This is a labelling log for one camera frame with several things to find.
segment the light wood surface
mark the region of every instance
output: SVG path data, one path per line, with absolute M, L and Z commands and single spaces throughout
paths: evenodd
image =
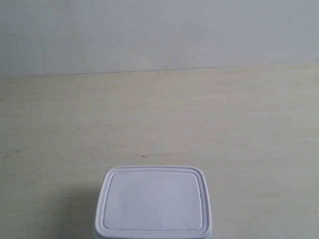
M 1 238 L 92 238 L 135 164 L 201 168 L 216 239 L 319 238 L 319 63 L 0 81 Z

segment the white lid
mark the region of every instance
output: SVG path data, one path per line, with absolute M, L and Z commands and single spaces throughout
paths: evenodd
M 203 173 L 183 166 L 125 166 L 107 172 L 97 205 L 95 236 L 203 239 L 212 235 Z

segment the white wall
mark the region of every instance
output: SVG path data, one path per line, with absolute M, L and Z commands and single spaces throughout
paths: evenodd
M 319 60 L 318 0 L 2 0 L 0 76 Z

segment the plastic container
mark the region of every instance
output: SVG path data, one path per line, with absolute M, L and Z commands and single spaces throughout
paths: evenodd
M 212 237 L 203 173 L 184 166 L 124 166 L 107 172 L 97 205 L 97 239 Z

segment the white plastic container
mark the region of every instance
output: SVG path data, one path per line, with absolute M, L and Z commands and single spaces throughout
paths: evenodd
M 107 172 L 97 205 L 97 239 L 209 239 L 203 173 L 184 166 L 124 166 Z

